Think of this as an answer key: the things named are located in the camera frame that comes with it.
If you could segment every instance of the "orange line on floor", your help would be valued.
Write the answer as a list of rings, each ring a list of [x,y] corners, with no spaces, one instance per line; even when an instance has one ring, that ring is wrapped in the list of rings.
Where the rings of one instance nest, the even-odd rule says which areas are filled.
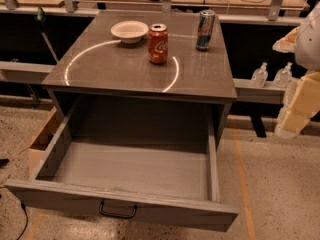
[[[39,223],[41,221],[41,218],[43,217],[44,212],[39,211],[36,218],[33,220],[33,223],[30,225],[30,228],[28,230],[28,234],[26,234],[26,237],[24,238],[25,240],[34,240],[35,233],[37,232]]]
[[[249,240],[256,240],[256,234],[254,231],[253,219],[252,219],[252,213],[251,213],[250,198],[249,198],[248,187],[247,187],[248,184],[246,180],[246,172],[244,170],[240,139],[237,131],[237,123],[234,116],[230,116],[230,118],[232,122],[232,133],[233,133],[233,138],[235,142],[236,157],[238,161],[238,170],[240,175],[242,199],[244,204],[244,213],[245,213],[245,218],[247,222]]]

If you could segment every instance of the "red soda can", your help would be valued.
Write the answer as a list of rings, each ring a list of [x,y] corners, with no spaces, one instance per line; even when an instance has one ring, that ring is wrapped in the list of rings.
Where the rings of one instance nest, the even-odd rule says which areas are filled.
[[[152,24],[149,29],[148,51],[154,64],[165,63],[168,59],[168,29],[165,24]]]

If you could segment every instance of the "drawer front panel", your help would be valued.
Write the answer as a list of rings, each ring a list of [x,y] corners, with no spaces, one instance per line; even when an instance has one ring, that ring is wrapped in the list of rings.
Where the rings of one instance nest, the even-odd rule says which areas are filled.
[[[52,182],[8,180],[6,186],[29,207],[93,216],[102,210],[110,217],[205,230],[227,231],[239,212],[209,201],[124,195]]]

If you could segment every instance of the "brown tabletop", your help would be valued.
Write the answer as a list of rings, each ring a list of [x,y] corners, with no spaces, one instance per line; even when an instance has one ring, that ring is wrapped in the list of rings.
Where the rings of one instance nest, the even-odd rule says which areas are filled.
[[[169,32],[166,64],[149,62],[148,40],[123,45],[111,27],[135,20],[164,23]],[[199,14],[101,11],[43,84],[70,92],[231,103],[236,90],[216,17],[210,49],[196,50]]]

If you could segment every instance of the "bottle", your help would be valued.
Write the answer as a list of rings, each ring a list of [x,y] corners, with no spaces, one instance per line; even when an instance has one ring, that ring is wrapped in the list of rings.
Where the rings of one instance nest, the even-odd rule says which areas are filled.
[[[285,66],[282,69],[279,69],[275,78],[273,79],[273,84],[275,86],[282,87],[282,88],[285,88],[287,86],[292,76],[291,65],[292,63],[288,62],[287,66]]]
[[[253,72],[251,85],[256,88],[262,88],[268,78],[267,63],[263,62],[261,67]]]

